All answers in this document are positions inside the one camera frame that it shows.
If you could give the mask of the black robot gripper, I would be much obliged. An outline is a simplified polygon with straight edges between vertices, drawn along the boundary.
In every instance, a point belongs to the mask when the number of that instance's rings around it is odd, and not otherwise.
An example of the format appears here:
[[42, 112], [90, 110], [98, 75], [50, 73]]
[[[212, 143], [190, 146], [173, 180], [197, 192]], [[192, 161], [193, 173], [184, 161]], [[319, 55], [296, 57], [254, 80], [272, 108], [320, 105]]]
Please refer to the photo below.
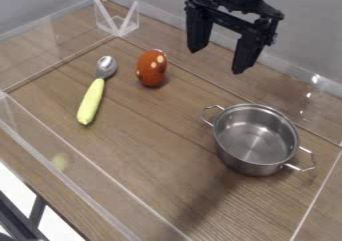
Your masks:
[[242, 74], [254, 66], [265, 45], [276, 42], [285, 14], [265, 0], [188, 0], [185, 10], [188, 47], [193, 53], [208, 46], [214, 24], [242, 34], [233, 61], [233, 73]]

